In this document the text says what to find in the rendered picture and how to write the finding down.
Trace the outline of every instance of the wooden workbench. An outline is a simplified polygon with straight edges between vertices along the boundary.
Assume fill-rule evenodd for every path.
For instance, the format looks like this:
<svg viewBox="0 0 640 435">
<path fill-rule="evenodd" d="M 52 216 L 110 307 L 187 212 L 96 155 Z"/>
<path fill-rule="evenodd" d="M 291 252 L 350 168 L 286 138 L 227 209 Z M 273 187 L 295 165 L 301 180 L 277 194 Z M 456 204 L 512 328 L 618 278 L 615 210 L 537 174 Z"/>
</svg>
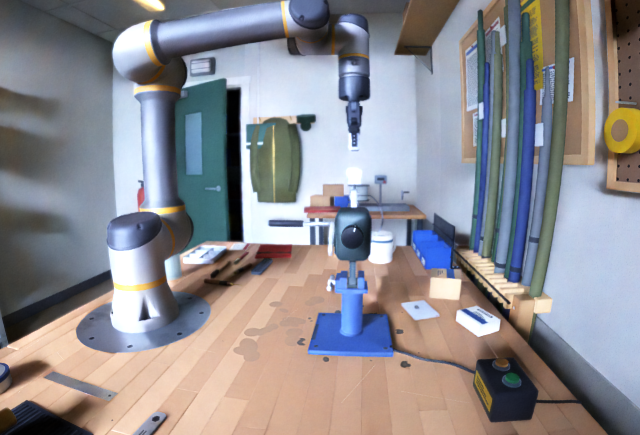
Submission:
<svg viewBox="0 0 640 435">
<path fill-rule="evenodd" d="M 257 248 L 252 245 L 251 254 Z M 232 252 L 221 262 L 237 256 Z M 410 247 L 398 247 L 389 265 L 359 265 L 370 290 L 365 312 L 389 315 L 395 348 L 467 367 L 478 358 L 516 357 L 539 398 L 573 398 L 504 320 L 500 332 L 482 338 L 454 321 L 457 309 L 472 305 L 498 315 L 472 283 L 462 284 L 459 302 L 428 299 L 428 273 Z M 210 319 L 184 340 L 140 353 L 96 352 L 76 338 L 80 320 L 109 301 L 105 295 L 0 350 L 14 377 L 13 387 L 0 395 L 0 409 L 32 400 L 96 435 L 133 434 L 155 411 L 168 415 L 156 435 L 605 433 L 573 404 L 538 405 L 531 421 L 492 424 L 472 375 L 454 367 L 398 354 L 308 355 L 318 312 L 340 308 L 340 296 L 325 290 L 336 268 L 346 269 L 346 263 L 320 246 L 295 246 L 291 259 L 274 260 L 262 276 L 247 272 L 232 287 L 202 282 L 211 265 L 185 266 L 173 289 L 205 298 Z M 419 299 L 427 299 L 440 318 L 415 322 L 400 307 Z M 118 395 L 105 402 L 56 385 L 43 378 L 51 370 Z"/>
<path fill-rule="evenodd" d="M 337 212 L 313 212 L 307 213 L 307 218 L 312 221 L 323 221 L 326 218 L 336 218 Z M 369 212 L 373 220 L 380 220 L 380 212 Z M 427 216 L 418 210 L 415 206 L 409 205 L 408 212 L 384 212 L 385 220 L 406 220 L 407 221 L 407 245 L 411 245 L 411 234 L 413 233 L 413 220 L 417 220 L 417 230 L 422 230 L 423 222 Z M 310 227 L 311 245 L 324 245 L 326 243 L 324 237 L 324 229 L 322 227 Z"/>
</svg>

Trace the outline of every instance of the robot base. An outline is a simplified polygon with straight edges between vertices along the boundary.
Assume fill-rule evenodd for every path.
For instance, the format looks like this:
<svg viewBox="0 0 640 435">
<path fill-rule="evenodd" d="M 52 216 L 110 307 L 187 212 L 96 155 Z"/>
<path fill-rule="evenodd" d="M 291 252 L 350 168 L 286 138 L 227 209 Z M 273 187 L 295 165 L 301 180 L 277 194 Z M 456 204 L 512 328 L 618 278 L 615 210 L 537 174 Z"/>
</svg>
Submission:
<svg viewBox="0 0 640 435">
<path fill-rule="evenodd" d="M 341 313 L 319 313 L 308 353 L 342 357 L 393 357 L 389 318 L 386 315 L 363 315 L 362 332 L 355 337 L 342 335 L 341 323 Z"/>
<path fill-rule="evenodd" d="M 78 325 L 78 340 L 100 352 L 142 352 L 164 347 L 198 331 L 209 319 L 211 306 L 190 293 L 173 292 L 180 314 L 169 325 L 151 332 L 125 333 L 111 324 L 111 304 L 107 303 L 89 313 Z"/>
</svg>

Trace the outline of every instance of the white wall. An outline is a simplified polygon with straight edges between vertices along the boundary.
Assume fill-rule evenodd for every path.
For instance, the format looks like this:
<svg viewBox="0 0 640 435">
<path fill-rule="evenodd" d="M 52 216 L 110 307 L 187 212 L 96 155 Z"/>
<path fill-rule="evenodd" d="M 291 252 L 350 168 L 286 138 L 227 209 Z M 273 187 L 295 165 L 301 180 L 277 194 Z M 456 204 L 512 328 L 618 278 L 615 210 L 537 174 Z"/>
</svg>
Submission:
<svg viewBox="0 0 640 435">
<path fill-rule="evenodd" d="M 111 44 L 0 0 L 0 308 L 109 269 Z"/>
<path fill-rule="evenodd" d="M 433 47 L 434 75 L 417 66 L 418 208 L 457 231 L 471 229 L 475 165 L 461 163 L 458 42 L 491 0 L 461 0 Z M 606 39 L 602 0 L 591 0 L 596 68 L 596 163 L 564 167 L 540 318 L 636 405 L 640 405 L 640 240 L 637 195 L 606 190 Z"/>
<path fill-rule="evenodd" d="M 400 190 L 413 203 L 416 193 L 415 66 L 410 57 L 393 55 L 402 18 L 368 15 L 371 32 L 371 99 L 363 102 L 364 115 L 359 152 L 347 149 L 345 102 L 338 98 L 337 57 L 294 57 L 284 40 L 215 50 L 185 57 L 216 57 L 213 77 L 188 79 L 185 86 L 227 78 L 230 85 L 248 87 L 242 110 L 243 216 L 245 240 L 269 243 L 309 243 L 309 230 L 270 228 L 270 219 L 302 219 L 309 197 L 322 193 L 323 183 L 345 183 L 345 170 L 359 166 L 363 183 L 385 174 L 384 200 L 398 201 Z M 142 179 L 140 109 L 132 97 L 131 83 L 114 75 L 114 165 L 118 214 L 136 210 L 137 180 Z M 296 203 L 258 203 L 251 190 L 249 151 L 244 148 L 245 126 L 253 117 L 312 113 L 317 122 L 300 130 L 302 176 Z M 377 187 L 371 192 L 377 197 Z M 406 242 L 406 223 L 386 221 L 385 229 Z"/>
</svg>

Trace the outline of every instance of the baseboard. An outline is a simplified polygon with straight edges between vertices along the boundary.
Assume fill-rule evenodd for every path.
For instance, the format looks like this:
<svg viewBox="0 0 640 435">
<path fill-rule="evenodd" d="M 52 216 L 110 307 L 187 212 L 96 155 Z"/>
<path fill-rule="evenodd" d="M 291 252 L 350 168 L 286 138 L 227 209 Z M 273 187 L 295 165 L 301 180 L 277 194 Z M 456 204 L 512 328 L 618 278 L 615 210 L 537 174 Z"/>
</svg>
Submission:
<svg viewBox="0 0 640 435">
<path fill-rule="evenodd" d="M 530 344 L 609 435 L 638 433 L 640 408 L 540 318 Z"/>
<path fill-rule="evenodd" d="M 73 287 L 69 287 L 66 290 L 55 293 L 50 297 L 40 300 L 39 302 L 32 303 L 27 307 L 16 310 L 15 312 L 8 315 L 4 315 L 2 317 L 2 321 L 4 322 L 5 327 L 11 327 L 12 325 L 16 325 L 17 323 L 20 323 L 23 320 L 26 320 L 27 318 L 35 315 L 36 313 L 40 313 L 47 308 L 57 305 L 58 303 L 62 303 L 65 300 L 73 297 L 74 295 L 78 295 L 85 290 L 95 287 L 96 285 L 99 285 L 102 282 L 109 280 L 110 278 L 111 270 L 107 270 L 100 275 L 96 275 L 89 280 L 85 280 L 84 282 L 74 285 Z"/>
</svg>

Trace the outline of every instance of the bulletin board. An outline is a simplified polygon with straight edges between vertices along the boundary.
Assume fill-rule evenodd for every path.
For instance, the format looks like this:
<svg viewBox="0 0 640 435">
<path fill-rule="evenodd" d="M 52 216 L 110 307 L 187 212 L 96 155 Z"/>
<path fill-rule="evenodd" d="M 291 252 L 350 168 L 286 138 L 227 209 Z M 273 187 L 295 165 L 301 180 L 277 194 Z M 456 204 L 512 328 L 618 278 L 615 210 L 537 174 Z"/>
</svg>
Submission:
<svg viewBox="0 0 640 435">
<path fill-rule="evenodd" d="M 609 111 L 640 108 L 640 0 L 604 0 L 609 67 Z M 622 105 L 618 101 L 635 102 Z M 609 151 L 607 188 L 640 193 L 640 152 Z"/>
<path fill-rule="evenodd" d="M 547 67 L 555 60 L 555 0 L 539 0 L 540 18 L 536 29 L 541 36 L 542 63 Z M 593 30 L 591 23 L 591 1 L 570 0 L 569 5 L 569 58 L 573 59 L 573 101 L 568 103 L 567 136 L 564 163 L 567 165 L 593 165 L 595 162 L 595 60 L 593 52 Z M 484 27 L 487 29 L 500 18 L 504 25 L 504 0 L 492 0 L 484 10 Z M 462 162 L 475 163 L 476 147 L 473 145 L 473 114 L 477 109 L 467 110 L 467 58 L 466 52 L 477 41 L 477 18 L 460 40 L 460 83 L 462 87 Z M 505 62 L 506 46 L 502 47 Z M 506 77 L 504 77 L 506 94 Z M 541 121 L 541 91 L 536 90 L 536 123 Z M 503 97 L 502 118 L 506 118 L 506 96 Z M 535 163 L 538 163 L 535 151 Z"/>
</svg>

